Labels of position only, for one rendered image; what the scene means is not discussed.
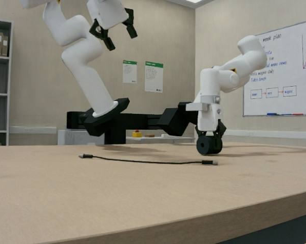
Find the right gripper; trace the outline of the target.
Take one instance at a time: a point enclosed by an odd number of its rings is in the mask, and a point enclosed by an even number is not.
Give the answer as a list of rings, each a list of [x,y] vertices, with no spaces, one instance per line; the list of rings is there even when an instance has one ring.
[[[126,29],[132,39],[138,36],[133,26],[133,9],[124,8],[120,0],[106,0],[101,3],[98,0],[89,0],[87,7],[93,21],[89,33],[103,40],[109,51],[114,50],[115,46],[108,37],[108,29],[122,23],[127,26]]]

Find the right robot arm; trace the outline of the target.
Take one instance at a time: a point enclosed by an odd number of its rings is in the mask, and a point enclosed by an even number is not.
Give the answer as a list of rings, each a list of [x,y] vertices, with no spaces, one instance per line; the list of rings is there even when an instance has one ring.
[[[86,66],[103,54],[98,38],[89,33],[91,26],[88,21],[81,15],[66,20],[61,12],[60,0],[20,0],[20,2],[26,9],[46,3],[43,20],[59,46],[64,47],[85,38],[67,48],[62,53],[62,60],[92,106],[93,117],[102,116],[114,109],[118,102],[112,100],[97,71]]]

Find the dark grey hollow cylinder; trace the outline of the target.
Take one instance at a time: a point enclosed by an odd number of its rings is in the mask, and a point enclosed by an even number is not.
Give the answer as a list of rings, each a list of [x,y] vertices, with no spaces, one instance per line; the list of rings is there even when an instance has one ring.
[[[202,155],[220,153],[223,147],[222,139],[221,139],[221,149],[214,150],[213,149],[214,138],[215,138],[214,136],[200,136],[196,142],[197,151]]]

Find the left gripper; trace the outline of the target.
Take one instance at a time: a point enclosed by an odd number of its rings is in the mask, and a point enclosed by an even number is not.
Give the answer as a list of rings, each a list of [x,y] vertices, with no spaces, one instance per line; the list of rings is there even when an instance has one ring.
[[[223,110],[220,104],[207,104],[207,111],[199,111],[198,124],[195,126],[198,137],[205,136],[207,131],[214,134],[213,149],[220,149],[220,139],[226,131]]]

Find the black cable plug with metal tip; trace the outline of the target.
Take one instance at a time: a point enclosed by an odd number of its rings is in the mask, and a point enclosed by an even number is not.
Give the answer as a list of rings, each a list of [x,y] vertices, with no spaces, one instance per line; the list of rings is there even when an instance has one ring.
[[[93,156],[93,155],[82,154],[82,153],[79,154],[79,157],[80,157],[80,158],[93,158],[92,156]]]

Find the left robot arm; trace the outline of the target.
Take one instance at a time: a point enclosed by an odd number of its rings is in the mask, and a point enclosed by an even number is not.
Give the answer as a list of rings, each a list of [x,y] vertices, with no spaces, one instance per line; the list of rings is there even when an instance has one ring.
[[[186,104],[186,111],[207,111],[207,104],[220,104],[221,90],[229,93],[243,87],[250,80],[250,74],[267,66],[266,52],[256,36],[241,39],[238,49],[242,54],[225,65],[201,71],[200,92],[194,103]]]

